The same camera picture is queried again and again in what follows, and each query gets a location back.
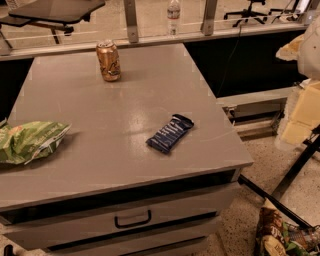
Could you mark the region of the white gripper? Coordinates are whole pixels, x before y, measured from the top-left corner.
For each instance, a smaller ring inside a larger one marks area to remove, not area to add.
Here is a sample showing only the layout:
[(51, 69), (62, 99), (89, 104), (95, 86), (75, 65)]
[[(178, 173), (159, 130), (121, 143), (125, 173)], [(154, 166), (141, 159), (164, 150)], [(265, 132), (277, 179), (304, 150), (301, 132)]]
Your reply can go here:
[(307, 79), (289, 94), (275, 146), (284, 151), (300, 146), (320, 124), (320, 81)]

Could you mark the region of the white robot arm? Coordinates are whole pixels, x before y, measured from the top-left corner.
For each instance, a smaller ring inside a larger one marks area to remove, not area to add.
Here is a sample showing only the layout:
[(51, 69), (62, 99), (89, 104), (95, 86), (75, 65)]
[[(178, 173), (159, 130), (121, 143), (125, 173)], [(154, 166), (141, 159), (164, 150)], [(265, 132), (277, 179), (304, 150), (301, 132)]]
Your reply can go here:
[(291, 150), (300, 146), (320, 124), (320, 17), (303, 35), (281, 47), (276, 56), (296, 60), (298, 72), (307, 77), (293, 87), (277, 129), (275, 146)]

